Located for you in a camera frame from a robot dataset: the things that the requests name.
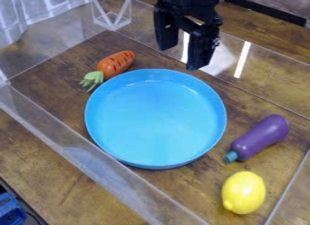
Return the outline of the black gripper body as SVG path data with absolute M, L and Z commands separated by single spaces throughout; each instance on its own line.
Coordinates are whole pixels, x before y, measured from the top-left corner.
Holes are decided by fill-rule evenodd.
M 186 31 L 196 24 L 223 24 L 215 11 L 220 0 L 157 0 L 154 8 L 173 16 L 178 29 Z

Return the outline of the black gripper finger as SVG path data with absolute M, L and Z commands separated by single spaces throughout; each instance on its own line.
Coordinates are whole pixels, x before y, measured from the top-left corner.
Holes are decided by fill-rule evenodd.
M 196 24 L 188 30 L 186 69 L 195 71 L 209 64 L 219 45 L 219 25 Z
M 173 16 L 158 8 L 153 9 L 153 28 L 160 50 L 164 51 L 174 47 L 178 28 L 174 24 Z

